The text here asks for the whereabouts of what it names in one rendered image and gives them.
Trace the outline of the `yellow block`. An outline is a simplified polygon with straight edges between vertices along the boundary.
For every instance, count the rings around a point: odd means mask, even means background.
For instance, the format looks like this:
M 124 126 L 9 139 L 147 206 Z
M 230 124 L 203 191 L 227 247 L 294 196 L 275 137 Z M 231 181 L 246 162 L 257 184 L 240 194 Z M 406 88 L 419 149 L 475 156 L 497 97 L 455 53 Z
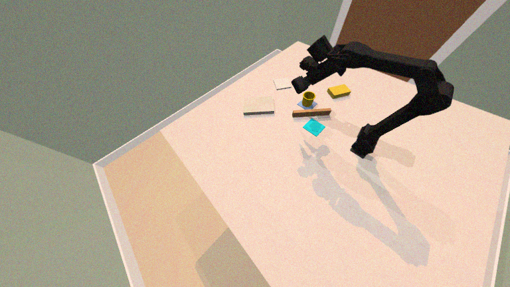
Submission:
M 351 91 L 344 85 L 334 86 L 327 89 L 327 93 L 332 99 L 348 96 Z

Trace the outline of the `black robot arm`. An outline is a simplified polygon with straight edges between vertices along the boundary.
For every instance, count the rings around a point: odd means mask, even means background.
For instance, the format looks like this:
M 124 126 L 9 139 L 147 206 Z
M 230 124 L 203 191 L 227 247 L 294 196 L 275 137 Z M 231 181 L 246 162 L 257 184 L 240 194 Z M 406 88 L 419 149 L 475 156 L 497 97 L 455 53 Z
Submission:
M 325 35 L 317 39 L 307 51 L 311 56 L 303 58 L 299 67 L 306 70 L 308 76 L 313 68 L 319 65 L 319 73 L 326 78 L 336 72 L 342 76 L 346 68 L 370 68 L 414 79 L 418 93 L 407 105 L 376 125 L 368 123 L 361 127 L 350 151 L 362 159 L 374 152 L 382 135 L 418 116 L 428 116 L 446 110 L 452 104 L 454 86 L 446 82 L 434 60 L 381 52 L 358 41 L 332 47 Z M 325 61 L 322 62 L 323 60 Z

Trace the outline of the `beige flat box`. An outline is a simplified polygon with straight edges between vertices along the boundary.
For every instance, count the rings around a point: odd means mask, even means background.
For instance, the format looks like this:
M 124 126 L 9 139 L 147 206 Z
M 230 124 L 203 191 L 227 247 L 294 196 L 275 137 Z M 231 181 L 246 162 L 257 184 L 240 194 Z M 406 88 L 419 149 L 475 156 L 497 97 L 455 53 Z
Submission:
M 272 96 L 244 98 L 243 114 L 274 114 L 274 103 Z

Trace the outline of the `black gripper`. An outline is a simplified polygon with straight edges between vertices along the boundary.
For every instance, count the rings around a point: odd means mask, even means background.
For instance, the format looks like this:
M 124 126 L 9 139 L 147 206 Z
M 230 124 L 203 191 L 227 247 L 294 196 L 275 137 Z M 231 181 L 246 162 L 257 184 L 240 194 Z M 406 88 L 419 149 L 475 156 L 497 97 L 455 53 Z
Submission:
M 303 76 L 298 76 L 297 78 L 293 79 L 291 83 L 292 83 L 295 91 L 297 92 L 297 94 L 300 94 L 303 91 L 307 90 L 308 86 L 314 85 L 314 84 L 322 81 L 325 78 L 326 77 L 323 77 L 319 73 L 319 65 L 318 65 L 313 68 L 313 71 L 309 76 L 307 75 L 304 78 L 303 78 Z

